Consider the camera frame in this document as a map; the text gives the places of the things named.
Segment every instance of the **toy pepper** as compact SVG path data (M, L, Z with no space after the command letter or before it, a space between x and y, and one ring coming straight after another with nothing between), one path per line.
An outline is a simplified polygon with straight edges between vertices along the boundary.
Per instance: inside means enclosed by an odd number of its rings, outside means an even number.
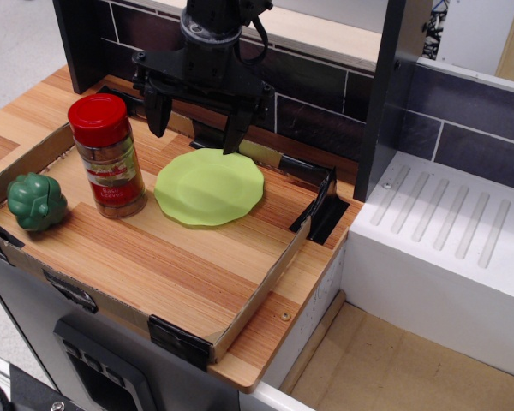
M8 208L23 229L43 231L63 219L67 199L57 180L28 173L8 185Z

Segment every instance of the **spice jar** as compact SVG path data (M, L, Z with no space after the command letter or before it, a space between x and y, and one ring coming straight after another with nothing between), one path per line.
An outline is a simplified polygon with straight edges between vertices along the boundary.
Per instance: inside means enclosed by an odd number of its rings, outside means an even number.
M142 210L145 183L122 99L112 94L81 98L70 107L69 121L98 211L123 218Z

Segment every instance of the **spice label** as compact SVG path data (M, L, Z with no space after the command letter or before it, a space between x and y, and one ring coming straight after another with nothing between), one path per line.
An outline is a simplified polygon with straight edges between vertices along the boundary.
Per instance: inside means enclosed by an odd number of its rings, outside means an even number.
M82 160L95 199L106 206L123 206L139 197L144 182L137 170L134 153L112 164L91 164Z

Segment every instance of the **wooden countertop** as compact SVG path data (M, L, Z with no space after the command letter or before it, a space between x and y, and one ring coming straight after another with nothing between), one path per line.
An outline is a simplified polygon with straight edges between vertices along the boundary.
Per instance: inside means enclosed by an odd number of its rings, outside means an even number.
M112 87L126 83L106 78ZM87 93L95 92L101 84ZM74 94L63 68L0 110L0 172L67 122ZM23 251L138 313L157 315L198 336L221 332L236 316L266 272L290 243L289 226L315 198L306 184L274 170L265 175L263 200L247 215L213 229L188 229L165 217L152 190L158 172L189 152L190 139L167 131L157 139L132 120L136 149L148 192L146 208L134 217L109 220L95 210L75 150L46 172L69 200L69 214L44 233L20 229L7 207L0 225L25 243ZM340 183L351 193L350 183ZM250 392L317 287L361 204L350 202L324 246L305 241L274 290L249 320L224 358L208 372ZM282 314L290 320L282 320Z

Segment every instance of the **green plate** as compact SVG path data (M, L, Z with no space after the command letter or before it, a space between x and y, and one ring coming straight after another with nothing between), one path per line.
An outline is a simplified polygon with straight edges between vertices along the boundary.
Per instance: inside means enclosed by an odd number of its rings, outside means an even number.
M175 220L213 226L248 214L263 196L264 181L251 158L201 148L160 171L154 196Z

